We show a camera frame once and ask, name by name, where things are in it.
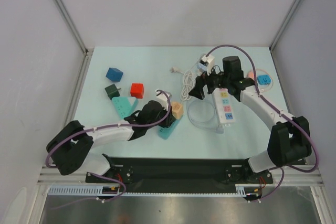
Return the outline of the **orange cube adapter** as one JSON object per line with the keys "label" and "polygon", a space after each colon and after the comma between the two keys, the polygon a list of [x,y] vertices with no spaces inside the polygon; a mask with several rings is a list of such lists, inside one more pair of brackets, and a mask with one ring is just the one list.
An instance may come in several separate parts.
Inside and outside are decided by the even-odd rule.
{"label": "orange cube adapter", "polygon": [[172,102],[171,107],[173,116],[177,120],[180,120],[184,113],[183,105],[179,102]]}

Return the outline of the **teal small adapter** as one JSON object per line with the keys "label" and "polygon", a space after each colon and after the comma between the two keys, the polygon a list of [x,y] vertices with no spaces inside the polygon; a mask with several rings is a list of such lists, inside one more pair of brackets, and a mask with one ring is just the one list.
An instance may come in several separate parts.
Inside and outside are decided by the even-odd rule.
{"label": "teal small adapter", "polygon": [[167,140],[171,136],[171,134],[173,133],[173,131],[175,130],[179,122],[180,120],[176,120],[175,122],[172,123],[170,127],[160,127],[159,126],[159,129],[157,131],[158,136],[164,140]]}

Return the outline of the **round light blue socket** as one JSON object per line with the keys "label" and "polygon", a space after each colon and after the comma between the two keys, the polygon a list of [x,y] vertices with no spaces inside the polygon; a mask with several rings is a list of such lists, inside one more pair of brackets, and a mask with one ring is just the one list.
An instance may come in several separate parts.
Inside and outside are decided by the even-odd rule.
{"label": "round light blue socket", "polygon": [[223,126],[220,126],[216,117],[216,111],[210,98],[199,100],[189,96],[189,91],[195,85],[195,79],[201,72],[197,68],[197,63],[183,73],[181,100],[186,102],[187,117],[197,128],[205,131],[223,134]]}

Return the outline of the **red cube adapter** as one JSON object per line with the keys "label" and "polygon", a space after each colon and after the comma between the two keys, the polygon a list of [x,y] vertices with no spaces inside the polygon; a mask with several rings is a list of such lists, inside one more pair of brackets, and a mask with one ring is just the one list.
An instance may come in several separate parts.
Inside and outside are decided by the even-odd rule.
{"label": "red cube adapter", "polygon": [[131,84],[130,95],[137,99],[143,99],[144,97],[144,85],[142,83]]}

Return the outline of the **teal triangular power strip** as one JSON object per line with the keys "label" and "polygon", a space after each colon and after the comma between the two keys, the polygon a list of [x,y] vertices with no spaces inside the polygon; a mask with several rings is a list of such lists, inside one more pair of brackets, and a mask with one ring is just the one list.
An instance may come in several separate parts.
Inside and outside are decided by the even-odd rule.
{"label": "teal triangular power strip", "polygon": [[135,97],[114,97],[111,101],[121,119],[131,115],[139,103]]}

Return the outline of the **pink small plug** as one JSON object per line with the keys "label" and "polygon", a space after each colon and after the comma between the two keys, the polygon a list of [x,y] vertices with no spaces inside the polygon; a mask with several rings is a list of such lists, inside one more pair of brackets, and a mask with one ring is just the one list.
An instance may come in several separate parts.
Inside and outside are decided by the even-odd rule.
{"label": "pink small plug", "polygon": [[248,72],[247,77],[251,78],[253,80],[255,79],[255,74],[254,74],[253,70],[251,70],[251,71]]}

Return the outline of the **blue square adapter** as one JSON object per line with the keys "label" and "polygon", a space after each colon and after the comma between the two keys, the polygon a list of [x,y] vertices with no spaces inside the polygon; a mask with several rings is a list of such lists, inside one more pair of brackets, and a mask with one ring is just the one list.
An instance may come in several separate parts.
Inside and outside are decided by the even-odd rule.
{"label": "blue square adapter", "polygon": [[259,75],[257,81],[262,86],[270,85],[272,83],[270,76],[267,74]]}

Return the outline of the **dark green cube adapter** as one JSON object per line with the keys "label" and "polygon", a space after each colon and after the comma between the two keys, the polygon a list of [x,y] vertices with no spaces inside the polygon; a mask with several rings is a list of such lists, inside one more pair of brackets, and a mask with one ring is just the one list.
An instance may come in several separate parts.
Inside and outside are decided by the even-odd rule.
{"label": "dark green cube adapter", "polygon": [[117,87],[115,84],[109,85],[105,87],[105,92],[110,100],[112,100],[114,97],[120,96],[120,87]]}

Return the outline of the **blue cube adapter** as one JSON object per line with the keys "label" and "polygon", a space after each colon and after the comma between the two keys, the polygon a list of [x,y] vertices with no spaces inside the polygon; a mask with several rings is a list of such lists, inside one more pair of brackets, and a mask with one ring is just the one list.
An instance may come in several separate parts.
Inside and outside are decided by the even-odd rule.
{"label": "blue cube adapter", "polygon": [[106,73],[106,78],[112,82],[120,82],[123,76],[123,72],[118,68],[109,68]]}

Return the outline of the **white power strip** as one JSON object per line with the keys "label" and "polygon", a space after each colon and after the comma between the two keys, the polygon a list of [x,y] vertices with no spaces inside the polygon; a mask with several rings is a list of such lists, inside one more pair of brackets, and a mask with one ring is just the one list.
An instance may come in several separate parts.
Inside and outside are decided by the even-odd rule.
{"label": "white power strip", "polygon": [[220,126],[235,122],[232,104],[227,89],[216,88],[212,93],[217,120]]}

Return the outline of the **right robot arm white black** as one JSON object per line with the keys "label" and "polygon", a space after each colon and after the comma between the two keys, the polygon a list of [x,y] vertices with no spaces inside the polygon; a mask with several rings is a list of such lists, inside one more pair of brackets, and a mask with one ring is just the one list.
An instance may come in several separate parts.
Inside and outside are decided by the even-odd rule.
{"label": "right robot arm white black", "polygon": [[265,151],[245,160],[242,169],[243,179],[254,183],[261,172],[275,167],[283,167],[311,155],[312,146],[308,140],[309,123],[303,117],[282,113],[274,105],[269,105],[258,90],[254,79],[245,77],[237,56],[222,60],[223,70],[215,71],[213,56],[201,56],[198,67],[202,73],[195,78],[195,84],[188,93],[200,100],[208,94],[224,88],[237,101],[250,108],[270,130],[270,138]]}

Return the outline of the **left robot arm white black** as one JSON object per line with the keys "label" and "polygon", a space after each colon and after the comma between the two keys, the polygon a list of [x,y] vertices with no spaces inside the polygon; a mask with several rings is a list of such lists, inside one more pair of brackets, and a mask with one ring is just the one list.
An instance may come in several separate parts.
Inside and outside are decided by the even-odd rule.
{"label": "left robot arm white black", "polygon": [[106,154],[95,154],[94,148],[113,142],[128,142],[143,137],[155,126],[170,127],[175,122],[172,103],[162,106],[151,100],[119,123],[84,127],[78,120],[69,122],[48,144],[45,165],[56,168],[61,175],[78,170],[95,173],[104,182],[115,178],[115,168]]}

